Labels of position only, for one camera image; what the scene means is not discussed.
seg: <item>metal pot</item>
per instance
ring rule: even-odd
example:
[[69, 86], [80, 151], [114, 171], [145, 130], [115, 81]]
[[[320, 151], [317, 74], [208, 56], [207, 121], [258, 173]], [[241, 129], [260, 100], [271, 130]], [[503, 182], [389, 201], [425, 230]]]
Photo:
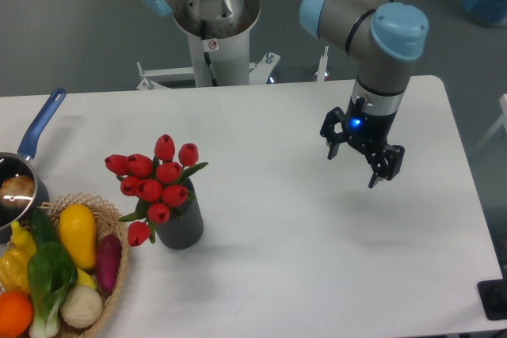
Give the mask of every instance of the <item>metal pot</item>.
[[0, 244], [10, 240], [10, 224], [29, 216], [49, 201], [48, 190], [29, 160], [35, 157], [40, 134], [67, 95], [58, 88], [49, 96], [25, 132], [16, 154], [0, 152]]

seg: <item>white table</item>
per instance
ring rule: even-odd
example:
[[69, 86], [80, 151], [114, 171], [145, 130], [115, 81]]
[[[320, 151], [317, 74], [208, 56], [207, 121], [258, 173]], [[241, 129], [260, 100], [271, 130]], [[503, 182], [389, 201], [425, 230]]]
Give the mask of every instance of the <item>white table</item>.
[[[348, 146], [319, 130], [353, 81], [69, 94], [33, 162], [52, 196], [103, 196], [104, 167], [151, 155], [169, 133], [210, 165], [194, 176], [204, 235], [181, 252], [132, 250], [103, 337], [400, 337], [500, 329], [476, 284], [501, 278], [443, 84], [414, 77], [389, 141], [400, 174], [368, 189]], [[15, 151], [44, 96], [0, 98], [0, 150]]]

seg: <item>yellow bell pepper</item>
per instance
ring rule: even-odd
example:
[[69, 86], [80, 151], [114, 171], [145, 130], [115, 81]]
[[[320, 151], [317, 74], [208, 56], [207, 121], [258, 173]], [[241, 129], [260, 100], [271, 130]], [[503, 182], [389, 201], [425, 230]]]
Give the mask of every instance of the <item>yellow bell pepper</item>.
[[0, 257], [0, 283], [6, 291], [30, 293], [29, 256], [21, 249], [9, 249]]
[[27, 230], [22, 229], [18, 221], [12, 222], [10, 227], [13, 229], [11, 240], [16, 248], [25, 251], [29, 258], [32, 257], [37, 250], [33, 236]]

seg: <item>wicker basket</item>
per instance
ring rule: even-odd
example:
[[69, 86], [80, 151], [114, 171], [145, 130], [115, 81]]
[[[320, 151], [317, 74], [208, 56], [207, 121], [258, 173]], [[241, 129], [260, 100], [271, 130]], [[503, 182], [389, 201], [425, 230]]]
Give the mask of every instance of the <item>wicker basket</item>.
[[[124, 223], [118, 222], [118, 218], [121, 216], [120, 212], [111, 203], [102, 199], [100, 196], [91, 196], [82, 193], [60, 196], [55, 203], [43, 203], [42, 208], [48, 210], [48, 215], [53, 221], [53, 225], [55, 228], [58, 228], [60, 213], [73, 203], [86, 205], [93, 212], [97, 223], [97, 243], [106, 235], [113, 233], [120, 239], [122, 246], [120, 268], [113, 292], [111, 294], [106, 294], [100, 287], [97, 287], [97, 292], [101, 296], [102, 305], [104, 306], [104, 311], [99, 320], [88, 329], [74, 329], [60, 318], [62, 326], [59, 333], [55, 336], [56, 338], [91, 338], [98, 334], [114, 310], [127, 272], [128, 251], [130, 246], [128, 245], [127, 239], [127, 227]], [[95, 275], [92, 275], [92, 278], [97, 282]]]

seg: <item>dark gray vase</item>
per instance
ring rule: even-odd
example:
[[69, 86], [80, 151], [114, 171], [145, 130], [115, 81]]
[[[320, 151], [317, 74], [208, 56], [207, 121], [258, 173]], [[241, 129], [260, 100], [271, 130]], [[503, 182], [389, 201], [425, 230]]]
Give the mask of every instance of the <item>dark gray vase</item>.
[[[185, 187], [195, 194], [190, 180]], [[171, 216], [155, 227], [158, 237], [170, 249], [187, 249], [199, 241], [204, 231], [203, 217], [197, 199], [187, 199], [180, 207], [183, 216]]]

